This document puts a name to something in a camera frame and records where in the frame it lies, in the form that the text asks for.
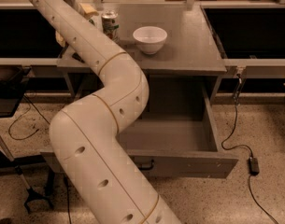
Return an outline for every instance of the open drawer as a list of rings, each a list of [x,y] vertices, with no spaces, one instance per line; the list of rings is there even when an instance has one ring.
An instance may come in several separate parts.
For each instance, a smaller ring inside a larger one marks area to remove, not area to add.
[[[120,144],[145,176],[225,178],[237,157],[224,153],[201,77],[150,76],[150,100]]]

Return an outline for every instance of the terrazzo floor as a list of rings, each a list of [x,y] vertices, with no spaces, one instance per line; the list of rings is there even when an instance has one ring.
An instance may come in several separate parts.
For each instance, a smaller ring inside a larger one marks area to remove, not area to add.
[[[48,103],[43,99],[35,102],[38,110],[51,120],[68,100]],[[23,112],[28,104],[21,104],[13,118],[0,119],[0,134],[14,157],[38,154],[48,149],[48,123],[31,107],[12,127],[15,138],[39,129],[24,141],[12,139],[8,127]],[[231,132],[235,120],[233,105],[213,105],[220,140]],[[225,143],[227,147],[249,145],[258,158],[261,172],[251,179],[252,190],[259,204],[280,224],[285,224],[285,105],[240,105],[234,135]],[[244,148],[228,151],[239,158],[234,170],[226,179],[209,178],[151,178],[150,183],[162,195],[182,223],[211,224],[268,224],[273,221],[252,200],[248,188],[249,153]],[[26,179],[37,192],[43,193],[48,176],[46,164],[22,167]],[[70,216],[74,224],[98,223],[92,212],[80,199],[69,183]],[[69,223],[67,191],[63,175],[56,175],[50,200],[30,203],[28,214],[23,207],[27,192],[20,178],[11,170],[0,170],[0,223],[35,224]]]

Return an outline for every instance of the power adapter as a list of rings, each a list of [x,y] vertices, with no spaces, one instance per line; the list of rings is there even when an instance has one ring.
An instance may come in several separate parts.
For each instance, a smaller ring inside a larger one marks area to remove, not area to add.
[[[257,175],[260,173],[260,167],[258,165],[257,158],[254,157],[249,158],[249,170],[251,175]]]

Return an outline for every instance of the white bowl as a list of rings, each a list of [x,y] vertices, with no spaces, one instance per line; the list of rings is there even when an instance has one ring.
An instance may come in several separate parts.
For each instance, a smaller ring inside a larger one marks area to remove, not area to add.
[[[158,52],[167,39],[167,32],[156,26],[144,26],[133,33],[135,44],[145,54],[151,55]]]

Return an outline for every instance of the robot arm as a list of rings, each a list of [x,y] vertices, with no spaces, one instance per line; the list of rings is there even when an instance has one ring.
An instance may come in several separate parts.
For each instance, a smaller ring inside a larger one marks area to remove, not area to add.
[[[76,12],[75,0],[30,1],[105,86],[50,125],[55,155],[83,200],[102,224],[180,223],[116,140],[148,101],[139,66]]]

